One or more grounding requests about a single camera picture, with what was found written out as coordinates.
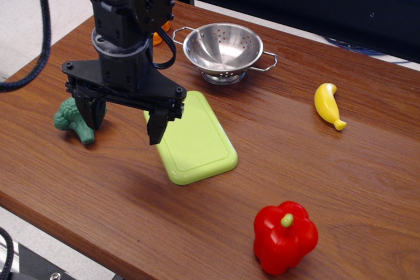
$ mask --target toy broccoli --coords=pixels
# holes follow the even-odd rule
[[[86,125],[73,97],[61,103],[60,109],[54,115],[54,126],[60,130],[76,131],[82,144],[91,144],[95,140],[93,129]]]

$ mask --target green stem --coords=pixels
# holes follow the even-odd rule
[[[282,226],[285,228],[288,228],[292,224],[293,224],[293,215],[291,213],[288,213],[282,218]]]

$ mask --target red bell pepper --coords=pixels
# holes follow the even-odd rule
[[[318,230],[306,209],[293,201],[261,209],[254,230],[255,256],[270,275],[296,267],[318,242]]]

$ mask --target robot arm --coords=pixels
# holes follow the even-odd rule
[[[173,19],[173,0],[91,0],[98,60],[68,61],[67,91],[90,128],[99,128],[105,103],[131,106],[150,113],[150,144],[160,142],[168,121],[181,118],[186,90],[158,70],[175,61],[176,48],[161,26]],[[164,64],[153,62],[153,33],[172,50]]]

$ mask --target toy banana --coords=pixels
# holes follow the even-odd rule
[[[324,83],[315,92],[315,108],[318,114],[328,123],[334,124],[337,130],[343,130],[347,123],[340,120],[340,113],[334,94],[337,87],[332,83]]]

